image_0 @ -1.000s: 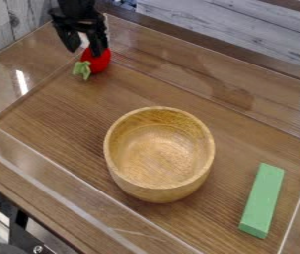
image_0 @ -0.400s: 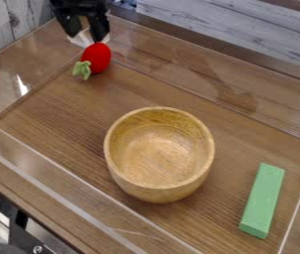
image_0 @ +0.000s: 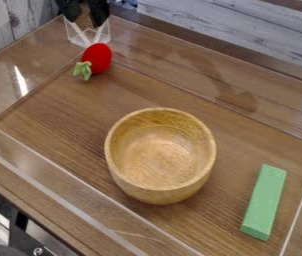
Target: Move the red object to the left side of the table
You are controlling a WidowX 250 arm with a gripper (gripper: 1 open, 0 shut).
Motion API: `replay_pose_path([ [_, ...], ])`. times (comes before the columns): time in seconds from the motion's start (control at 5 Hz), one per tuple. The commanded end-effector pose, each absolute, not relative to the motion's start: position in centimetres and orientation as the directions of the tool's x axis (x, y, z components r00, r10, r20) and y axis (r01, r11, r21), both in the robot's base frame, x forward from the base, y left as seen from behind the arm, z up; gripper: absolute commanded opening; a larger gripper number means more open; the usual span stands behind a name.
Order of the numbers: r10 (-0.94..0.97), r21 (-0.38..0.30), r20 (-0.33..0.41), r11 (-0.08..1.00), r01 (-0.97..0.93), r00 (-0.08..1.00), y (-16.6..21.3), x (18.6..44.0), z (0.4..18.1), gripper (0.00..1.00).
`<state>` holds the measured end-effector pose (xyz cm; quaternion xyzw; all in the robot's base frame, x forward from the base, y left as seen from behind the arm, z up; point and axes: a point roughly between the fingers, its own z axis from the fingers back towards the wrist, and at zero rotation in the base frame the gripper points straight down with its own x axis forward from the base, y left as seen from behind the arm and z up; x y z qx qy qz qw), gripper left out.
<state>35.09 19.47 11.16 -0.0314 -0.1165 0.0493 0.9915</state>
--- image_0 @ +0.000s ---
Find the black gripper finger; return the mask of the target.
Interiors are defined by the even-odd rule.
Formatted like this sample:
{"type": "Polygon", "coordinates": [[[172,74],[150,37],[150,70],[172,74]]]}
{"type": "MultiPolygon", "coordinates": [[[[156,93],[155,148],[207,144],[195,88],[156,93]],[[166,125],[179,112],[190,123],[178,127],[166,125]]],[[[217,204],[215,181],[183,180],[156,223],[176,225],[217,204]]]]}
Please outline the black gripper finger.
{"type": "Polygon", "coordinates": [[[87,0],[90,17],[95,28],[100,27],[110,17],[108,0],[87,0]]]}
{"type": "Polygon", "coordinates": [[[60,13],[70,22],[75,22],[82,15],[79,0],[55,0],[60,13]]]}

